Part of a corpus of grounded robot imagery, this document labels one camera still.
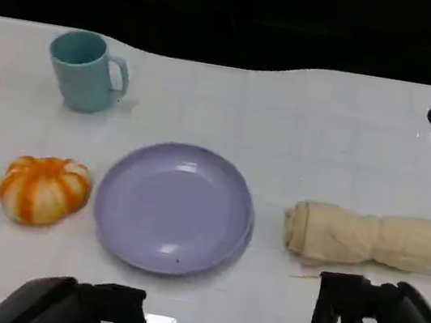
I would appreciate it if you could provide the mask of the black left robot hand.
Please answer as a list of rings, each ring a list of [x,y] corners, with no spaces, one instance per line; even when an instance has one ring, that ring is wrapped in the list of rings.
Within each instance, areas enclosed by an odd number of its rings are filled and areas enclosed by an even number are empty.
[[[37,278],[0,303],[0,323],[147,323],[146,298],[144,290],[123,285]]]

